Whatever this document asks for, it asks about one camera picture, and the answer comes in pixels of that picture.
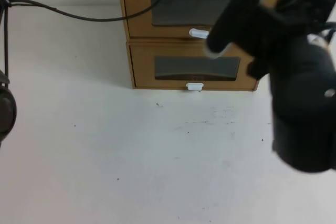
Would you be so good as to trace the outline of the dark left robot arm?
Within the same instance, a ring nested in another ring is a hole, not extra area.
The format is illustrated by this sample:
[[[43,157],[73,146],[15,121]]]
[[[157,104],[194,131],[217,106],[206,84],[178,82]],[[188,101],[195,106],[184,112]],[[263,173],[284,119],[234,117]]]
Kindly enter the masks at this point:
[[[6,139],[12,131],[17,117],[17,105],[15,98],[8,86],[9,64],[8,64],[8,9],[14,0],[1,0],[1,21],[4,23],[4,67],[1,71],[1,141]]]

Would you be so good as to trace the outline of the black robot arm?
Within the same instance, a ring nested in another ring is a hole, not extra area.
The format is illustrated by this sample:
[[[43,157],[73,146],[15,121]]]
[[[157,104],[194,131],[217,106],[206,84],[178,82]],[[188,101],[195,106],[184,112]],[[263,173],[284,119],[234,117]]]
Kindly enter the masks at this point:
[[[335,66],[327,50],[334,7],[335,0],[279,0],[255,7],[248,22],[255,57],[249,73],[270,77],[272,147],[307,173],[335,169]]]

